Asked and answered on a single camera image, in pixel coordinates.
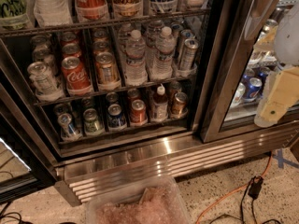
stack of cups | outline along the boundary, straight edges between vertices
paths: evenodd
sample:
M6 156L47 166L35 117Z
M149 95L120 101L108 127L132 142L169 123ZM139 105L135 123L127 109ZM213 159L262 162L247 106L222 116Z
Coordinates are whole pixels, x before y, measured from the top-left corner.
M66 0L36 0L35 15L41 26L72 23Z

door handle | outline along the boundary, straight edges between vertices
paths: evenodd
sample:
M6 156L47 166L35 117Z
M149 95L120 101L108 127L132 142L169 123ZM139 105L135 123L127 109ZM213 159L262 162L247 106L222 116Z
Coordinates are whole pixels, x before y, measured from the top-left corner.
M251 40L260 32L263 24L275 9L279 0L253 0L245 23L244 39Z

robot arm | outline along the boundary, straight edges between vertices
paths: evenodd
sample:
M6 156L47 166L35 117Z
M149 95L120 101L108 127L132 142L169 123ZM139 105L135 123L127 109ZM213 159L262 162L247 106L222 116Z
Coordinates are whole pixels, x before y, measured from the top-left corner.
M285 63L283 70L271 72L264 89L263 99L254 119L260 127L276 124L299 100L299 4L294 6L280 22L273 51L278 60Z

refrigerator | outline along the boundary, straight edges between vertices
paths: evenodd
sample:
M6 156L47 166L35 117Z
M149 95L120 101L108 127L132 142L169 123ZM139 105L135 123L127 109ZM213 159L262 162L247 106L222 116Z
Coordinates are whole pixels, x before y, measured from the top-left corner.
M295 2L206 0L205 5L197 9L119 18L111 15L114 7L111 0L107 0L107 9L111 12L107 20L1 30L1 138L2 143L11 148L10 152L20 158L25 171L2 182L0 202L54 186L76 206L144 178L186 175L282 147L292 147L298 157L297 106L292 107L277 125L266 129L253 122L258 99L231 107L253 45L267 20L277 7L290 8ZM148 79L140 85L126 85L115 31L124 23L135 23L142 29L147 23L159 20L165 23L183 21L196 34L200 41L196 72L186 77ZM121 86L113 92L120 96L127 121L130 110L126 93L131 88L141 91L148 108L147 95L151 89L161 84L168 87L172 81L178 81L188 95L187 115L169 116L160 122L149 119L137 127L127 122L124 129L110 130L106 95L111 91L98 87L92 59L88 65L92 92L81 96L66 94L55 101L38 100L27 74L32 62L31 37L52 34L58 46L57 37L61 33L82 31L85 52L89 56L91 31L96 28L107 28L112 37L121 77ZM63 139L53 108L65 103L80 110L79 104L86 97L95 100L104 132L96 136L82 133L75 141Z

beverage cooler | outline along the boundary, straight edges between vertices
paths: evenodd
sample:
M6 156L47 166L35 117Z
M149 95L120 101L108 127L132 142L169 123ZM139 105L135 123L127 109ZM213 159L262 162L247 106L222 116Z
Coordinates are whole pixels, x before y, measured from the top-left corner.
M75 206L152 176L298 152L297 105L271 127L254 123L261 68L283 64L253 48L296 0L26 0L4 17L9 1L21 5L2 6L1 144L22 171L2 179L1 203L54 185ZM122 30L139 31L141 60ZM167 35L176 45L159 53Z

